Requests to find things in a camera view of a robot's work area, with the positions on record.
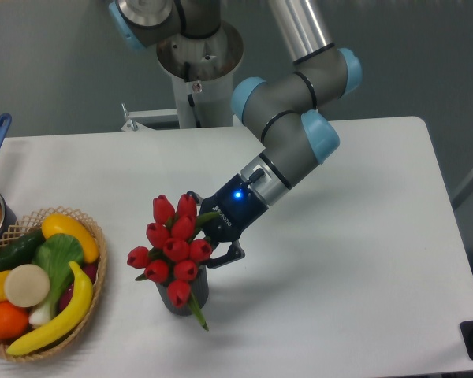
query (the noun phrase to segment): light blue joint cover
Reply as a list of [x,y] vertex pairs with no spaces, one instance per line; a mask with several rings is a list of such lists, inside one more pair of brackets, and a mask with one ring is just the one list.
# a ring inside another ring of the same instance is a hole
[[244,122],[244,111],[247,100],[251,97],[254,89],[265,82],[266,81],[260,77],[249,77],[238,84],[235,91],[233,91],[233,96],[231,96],[231,110],[242,123]]
[[109,11],[110,15],[114,19],[117,29],[125,39],[128,47],[135,51],[145,50],[145,46],[135,37],[129,26],[126,24],[126,21],[123,19],[123,16],[119,13],[119,9],[117,9],[115,2],[109,4]]
[[340,137],[326,118],[315,110],[302,114],[301,123],[318,163],[322,164],[340,146]]
[[363,68],[359,59],[349,49],[338,49],[345,58],[347,64],[347,85],[342,96],[354,91],[363,81]]

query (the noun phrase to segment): red tulip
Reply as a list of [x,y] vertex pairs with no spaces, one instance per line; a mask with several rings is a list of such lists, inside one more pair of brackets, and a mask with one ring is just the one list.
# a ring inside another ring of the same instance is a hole
[[170,285],[168,285],[168,289],[166,289],[166,293],[168,294],[168,298],[173,303],[173,305],[177,308],[182,307],[185,305],[191,294],[191,286],[189,283],[183,280],[175,280]]
[[189,244],[185,240],[171,238],[166,240],[163,252],[173,262],[179,262],[189,257]]
[[128,265],[137,269],[145,268],[151,262],[147,256],[148,253],[149,250],[145,246],[133,248],[128,254]]
[[196,218],[196,201],[191,195],[182,195],[177,204],[177,215],[183,217],[189,215]]
[[188,240],[195,231],[195,218],[189,215],[180,217],[172,227],[172,237],[182,240]]
[[175,209],[165,195],[160,195],[152,200],[152,213],[156,222],[165,224],[168,218],[175,216]]
[[146,267],[144,273],[149,280],[160,284],[168,279],[170,269],[163,260],[154,260]]
[[194,262],[208,260],[212,254],[212,247],[203,239],[193,240],[189,246],[189,258]]
[[154,248],[163,248],[166,240],[170,237],[166,227],[159,223],[148,224],[145,234]]
[[193,260],[184,260],[173,267],[173,274],[178,280],[193,281],[198,274],[198,267]]

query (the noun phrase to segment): orange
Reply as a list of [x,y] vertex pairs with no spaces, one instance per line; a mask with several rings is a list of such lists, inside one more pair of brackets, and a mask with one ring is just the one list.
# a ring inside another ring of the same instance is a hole
[[28,327],[28,312],[10,302],[0,303],[0,340],[16,339]]

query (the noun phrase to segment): tulip bouquet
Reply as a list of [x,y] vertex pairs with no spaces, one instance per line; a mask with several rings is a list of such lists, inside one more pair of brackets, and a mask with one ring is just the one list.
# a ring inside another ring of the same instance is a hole
[[200,270],[205,269],[203,263],[212,254],[212,247],[210,238],[195,237],[200,233],[201,226],[217,217],[218,213],[197,216],[196,201],[187,194],[181,196],[177,210],[165,195],[154,198],[152,203],[155,222],[146,228],[152,248],[134,248],[128,254],[128,265],[144,269],[135,280],[151,280],[158,289],[160,285],[166,287],[171,304],[177,309],[188,306],[200,325],[208,331],[192,284],[199,277]]

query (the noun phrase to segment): black vase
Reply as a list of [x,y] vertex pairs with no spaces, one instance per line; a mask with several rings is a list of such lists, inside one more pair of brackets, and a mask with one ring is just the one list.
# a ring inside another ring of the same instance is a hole
[[[191,315],[191,310],[189,309],[188,305],[184,305],[179,308],[173,305],[173,303],[168,298],[168,294],[166,293],[166,289],[168,285],[157,283],[156,287],[158,288],[159,295],[161,295],[161,299],[163,300],[163,303],[165,303],[166,308],[171,313],[175,313],[176,315],[181,315],[182,317]],[[199,267],[198,275],[191,282],[191,292],[196,296],[196,299],[198,300],[199,308],[201,309],[205,305],[208,299],[207,268],[205,268],[204,266]]]

